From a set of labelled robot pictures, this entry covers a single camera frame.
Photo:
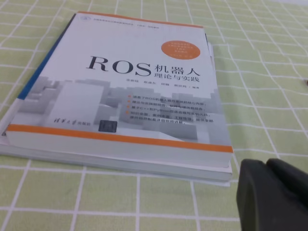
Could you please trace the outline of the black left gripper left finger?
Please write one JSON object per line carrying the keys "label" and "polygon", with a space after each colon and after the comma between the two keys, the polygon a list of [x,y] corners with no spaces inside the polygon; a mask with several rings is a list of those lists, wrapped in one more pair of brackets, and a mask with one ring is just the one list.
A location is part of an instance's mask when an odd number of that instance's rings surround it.
{"label": "black left gripper left finger", "polygon": [[236,202],[243,231],[308,229],[308,207],[262,161],[241,162]]}

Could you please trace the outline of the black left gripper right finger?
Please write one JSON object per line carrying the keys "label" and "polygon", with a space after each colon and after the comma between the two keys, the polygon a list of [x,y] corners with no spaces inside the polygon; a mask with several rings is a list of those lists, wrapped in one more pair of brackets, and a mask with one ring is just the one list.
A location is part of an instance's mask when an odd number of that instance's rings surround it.
{"label": "black left gripper right finger", "polygon": [[308,206],[307,173],[280,159],[271,158],[266,162],[266,166],[305,207]]}

